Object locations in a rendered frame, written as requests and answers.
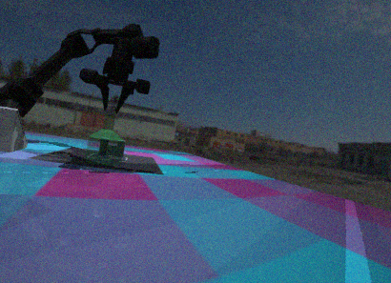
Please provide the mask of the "green glass bottle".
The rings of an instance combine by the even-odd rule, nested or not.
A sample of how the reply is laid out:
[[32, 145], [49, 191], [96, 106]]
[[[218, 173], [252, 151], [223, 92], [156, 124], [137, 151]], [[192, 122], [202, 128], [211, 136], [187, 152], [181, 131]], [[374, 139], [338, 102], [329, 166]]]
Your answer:
[[121, 165], [124, 141], [113, 130], [115, 115], [115, 105], [108, 106], [103, 129], [89, 135], [86, 162], [107, 166]]

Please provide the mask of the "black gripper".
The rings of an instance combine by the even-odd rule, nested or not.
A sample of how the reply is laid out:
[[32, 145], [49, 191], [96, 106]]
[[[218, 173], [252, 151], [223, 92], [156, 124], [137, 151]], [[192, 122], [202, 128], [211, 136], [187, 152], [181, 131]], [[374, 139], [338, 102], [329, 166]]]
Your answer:
[[[124, 56], [119, 53], [113, 54], [112, 57], [113, 57], [113, 61], [116, 60], [118, 62], [121, 62], [121, 59], [125, 60], [126, 63], [127, 63], [127, 61], [132, 61], [127, 55]], [[128, 81], [128, 76], [129, 76], [129, 74], [126, 73], [126, 77], [125, 77], [125, 79], [123, 79], [123, 77], [121, 77], [121, 75], [118, 75], [118, 74], [112, 73], [112, 72], [107, 72], [107, 76], [99, 75], [99, 73], [95, 70], [84, 69], [84, 68], [83, 68], [83, 70], [81, 70], [81, 72], [79, 74], [79, 77], [80, 77], [80, 79], [83, 80], [83, 82], [85, 82], [87, 84], [89, 84], [89, 83], [94, 84], [98, 88], [100, 88], [102, 96], [103, 96], [102, 102], [103, 102], [104, 111], [107, 109], [108, 101], [109, 101], [109, 88], [107, 86], [108, 83], [113, 84], [113, 85], [117, 85], [117, 86], [122, 86], [121, 94], [120, 94], [120, 97], [119, 97], [119, 100], [118, 100], [118, 103], [116, 106], [116, 113], [119, 112], [123, 103], [127, 99], [128, 95], [134, 94], [134, 89], [137, 92], [144, 93], [144, 94], [148, 94], [149, 90], [150, 90], [149, 81], [138, 79], [138, 78], [136, 78], [136, 82], [131, 81], [131, 80]], [[114, 80], [114, 81], [111, 81], [111, 80]], [[122, 84], [122, 83], [124, 83], [124, 84]]]

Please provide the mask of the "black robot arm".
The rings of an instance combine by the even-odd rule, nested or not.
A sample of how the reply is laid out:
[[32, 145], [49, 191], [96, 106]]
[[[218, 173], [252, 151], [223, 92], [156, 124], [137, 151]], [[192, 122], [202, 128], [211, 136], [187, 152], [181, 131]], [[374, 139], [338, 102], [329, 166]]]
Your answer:
[[[89, 49], [80, 33], [89, 34], [95, 40], [94, 46]], [[20, 117], [24, 117], [43, 95], [43, 85], [53, 77], [65, 64], [73, 58], [93, 53], [101, 44], [113, 44], [113, 54], [127, 55], [131, 60], [135, 58], [156, 59], [159, 52], [159, 41], [154, 36], [144, 36], [140, 25], [131, 23], [119, 30], [80, 29], [67, 34], [61, 42], [61, 48], [46, 62], [42, 63], [33, 73], [26, 77], [17, 77], [0, 89], [0, 107], [18, 109]], [[113, 55], [112, 54], [112, 55]], [[125, 63], [124, 63], [125, 62]], [[133, 74], [134, 61], [113, 61], [113, 57], [106, 58], [103, 74], [107, 72], [121, 75]]]

